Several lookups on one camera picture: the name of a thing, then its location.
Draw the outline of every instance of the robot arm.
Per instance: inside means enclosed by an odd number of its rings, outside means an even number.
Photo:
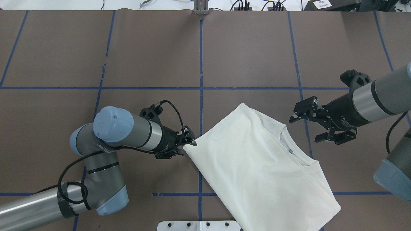
[[[349,93],[322,106],[316,96],[305,99],[296,104],[290,117],[290,123],[305,119],[329,130],[317,135],[316,143],[343,144],[356,138],[357,127],[411,110],[411,63],[373,82],[355,70],[346,71],[340,79],[350,87]],[[411,128],[383,160],[374,180],[411,202]]]
[[[196,145],[189,127],[182,125],[182,130],[175,132],[161,124],[161,103],[143,109],[140,115],[112,106],[103,108],[93,123],[78,128],[70,137],[77,155],[90,155],[84,159],[87,176],[81,184],[85,187],[78,187],[79,182],[65,182],[61,191],[51,188],[1,205],[0,231],[34,229],[91,209],[107,215],[125,207],[128,195],[117,150],[141,150],[157,159],[170,159],[184,154],[179,145]]]

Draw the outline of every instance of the white label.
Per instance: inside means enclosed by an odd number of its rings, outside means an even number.
[[[313,2],[313,3],[315,5],[315,7],[317,7],[317,9],[332,7],[330,1],[328,1],[328,0],[321,0],[321,1],[316,1],[316,2]]]

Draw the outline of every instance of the folded fabric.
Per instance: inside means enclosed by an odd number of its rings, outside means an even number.
[[[319,162],[244,103],[196,143],[184,150],[244,231],[318,231],[341,209]]]

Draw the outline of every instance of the white mounting plate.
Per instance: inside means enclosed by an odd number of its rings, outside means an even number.
[[[160,222],[157,231],[240,231],[236,221]]]

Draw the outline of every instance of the black band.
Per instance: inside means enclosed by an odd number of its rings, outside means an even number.
[[[61,185],[61,190],[66,196],[68,196],[66,183],[63,183]],[[57,202],[58,202],[58,207],[60,208],[60,213],[61,215],[63,215],[64,218],[71,218],[71,217],[76,216],[76,214],[73,212],[72,208],[70,207],[69,202],[64,200],[64,198],[61,197],[61,194],[58,190],[57,190]]]
[[[383,110],[385,113],[387,113],[388,115],[394,116],[396,115],[395,113],[390,112],[386,107],[384,107],[384,105],[381,103],[380,99],[378,98],[377,92],[375,91],[375,81],[373,81],[371,83],[371,93],[372,93],[372,97],[374,98],[375,102],[377,103],[377,105],[381,108],[381,110]]]
[[[117,165],[119,165],[119,164],[120,164],[120,163],[118,163],[118,162],[112,163],[112,164],[108,164],[108,165],[103,166],[103,167],[99,167],[99,168],[96,168],[96,169],[89,170],[89,171],[87,171],[87,174],[91,174],[91,173],[95,173],[95,172],[98,172],[98,171],[102,171],[102,170],[105,170],[105,169],[108,169],[108,168],[117,166]]]
[[[84,198],[84,195],[85,195],[84,194],[84,189],[83,189],[83,187],[80,187],[80,189],[81,189],[81,195]],[[90,206],[88,205],[87,199],[84,199],[84,205],[87,208],[87,210],[91,210]]]
[[[153,128],[151,127],[150,121],[149,120],[147,120],[147,121],[148,121],[148,125],[150,125],[150,133],[148,134],[147,140],[143,143],[143,145],[139,146],[138,148],[141,148],[141,147],[143,147],[144,145],[146,145],[148,143],[148,141],[150,140],[151,134],[153,132]]]

